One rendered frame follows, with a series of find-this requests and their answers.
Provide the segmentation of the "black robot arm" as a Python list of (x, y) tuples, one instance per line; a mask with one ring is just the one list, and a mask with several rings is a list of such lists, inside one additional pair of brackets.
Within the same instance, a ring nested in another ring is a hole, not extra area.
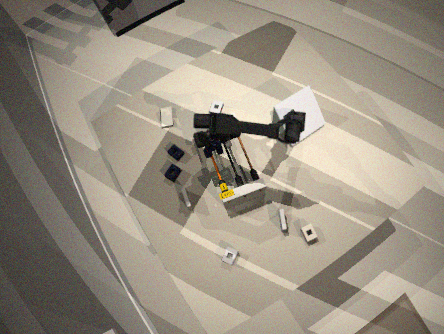
[[(224, 113), (197, 114), (193, 116), (193, 128), (209, 128), (209, 133), (217, 136), (226, 136), (235, 132), (262, 135), (277, 139), (285, 144), (300, 142), (300, 132), (305, 130), (306, 113), (290, 110), (275, 124), (259, 124), (239, 121), (234, 115)], [(279, 128), (285, 124), (285, 140), (279, 137)]]

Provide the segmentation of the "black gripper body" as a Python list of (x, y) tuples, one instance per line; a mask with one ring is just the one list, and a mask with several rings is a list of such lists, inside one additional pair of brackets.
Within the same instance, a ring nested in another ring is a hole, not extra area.
[(222, 136), (213, 135), (213, 133), (210, 133), (209, 135), (204, 135), (203, 131), (199, 131), (199, 132), (195, 132), (193, 134), (193, 138), (195, 140), (197, 147), (201, 148), (201, 147), (205, 147), (207, 144), (209, 144), (211, 140), (216, 141), (216, 140), (223, 139), (223, 138), (226, 138), (229, 136), (232, 136), (232, 138), (237, 138), (237, 137), (240, 137), (240, 135), (241, 135), (241, 133), (235, 132), (230, 135), (226, 135), (226, 136), (222, 137)]

